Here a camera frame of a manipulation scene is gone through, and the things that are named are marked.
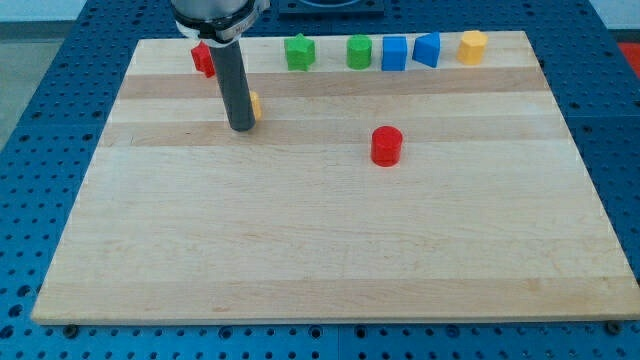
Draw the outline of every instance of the green star-shaped block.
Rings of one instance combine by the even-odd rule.
[[[367,35],[353,35],[347,40],[347,66],[366,69],[371,65],[371,39]]]
[[[289,70],[309,71],[309,66],[316,61],[316,44],[302,34],[284,39]]]

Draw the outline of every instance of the yellow block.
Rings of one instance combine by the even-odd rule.
[[[489,37],[478,30],[465,31],[458,47],[458,61],[465,65],[480,64],[488,40]]]
[[[251,107],[253,108],[253,116],[256,118],[256,121],[262,120],[262,106],[260,106],[260,96],[255,91],[250,91],[249,95],[251,96]]]

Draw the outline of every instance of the wooden table surface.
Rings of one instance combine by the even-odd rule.
[[[230,130],[191,40],[142,40],[40,292],[43,324],[640,316],[640,289],[523,32],[483,63],[346,67],[241,40],[264,120]],[[409,41],[409,57],[413,41]],[[381,125],[405,138],[369,158]]]

